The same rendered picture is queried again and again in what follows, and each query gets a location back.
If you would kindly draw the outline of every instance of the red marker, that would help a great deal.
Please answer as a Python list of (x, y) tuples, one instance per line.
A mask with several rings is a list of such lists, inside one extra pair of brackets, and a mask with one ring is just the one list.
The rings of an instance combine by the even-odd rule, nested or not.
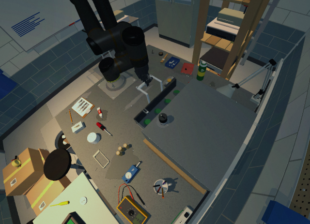
[(103, 131), (107, 132), (109, 135), (111, 135), (111, 134), (107, 131), (107, 129), (104, 127), (104, 125), (102, 125), (101, 123), (97, 122), (97, 126), (98, 126), (101, 130), (103, 130)]

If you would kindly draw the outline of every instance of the green bottle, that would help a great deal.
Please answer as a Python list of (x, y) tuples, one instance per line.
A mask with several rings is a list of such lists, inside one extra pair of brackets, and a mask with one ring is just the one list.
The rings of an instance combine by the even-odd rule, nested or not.
[(207, 62), (200, 60), (199, 69), (197, 72), (197, 80), (203, 80), (206, 70), (207, 70)]

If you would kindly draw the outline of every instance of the yellow screwdriver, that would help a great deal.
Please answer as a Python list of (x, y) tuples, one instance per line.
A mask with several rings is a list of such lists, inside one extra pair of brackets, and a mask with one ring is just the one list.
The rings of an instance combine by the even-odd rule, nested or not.
[(70, 203), (69, 201), (64, 201), (64, 202), (61, 202), (59, 204), (52, 205), (52, 206), (64, 206), (64, 205), (68, 205), (69, 203)]

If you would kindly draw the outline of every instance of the gray cabinet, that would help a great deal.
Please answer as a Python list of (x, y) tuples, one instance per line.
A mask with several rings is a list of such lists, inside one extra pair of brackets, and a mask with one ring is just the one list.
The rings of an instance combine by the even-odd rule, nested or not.
[(199, 0), (155, 0), (161, 38), (191, 47), (194, 45)]

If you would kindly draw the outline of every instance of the red wire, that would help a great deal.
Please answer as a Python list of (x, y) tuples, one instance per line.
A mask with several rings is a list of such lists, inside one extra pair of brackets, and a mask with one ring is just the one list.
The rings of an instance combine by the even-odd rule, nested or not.
[[(120, 188), (121, 188), (121, 186), (122, 186), (123, 184), (121, 184), (119, 187), (118, 187), (118, 204), (120, 203)], [(131, 198), (134, 200), (134, 197), (132, 196), (132, 193), (131, 193), (131, 191), (130, 191), (130, 188), (128, 187), (128, 185), (127, 184), (125, 184), (124, 183), (124, 185), (126, 185), (127, 186), (127, 188), (129, 189), (129, 192), (130, 192), (130, 196), (131, 196)]]

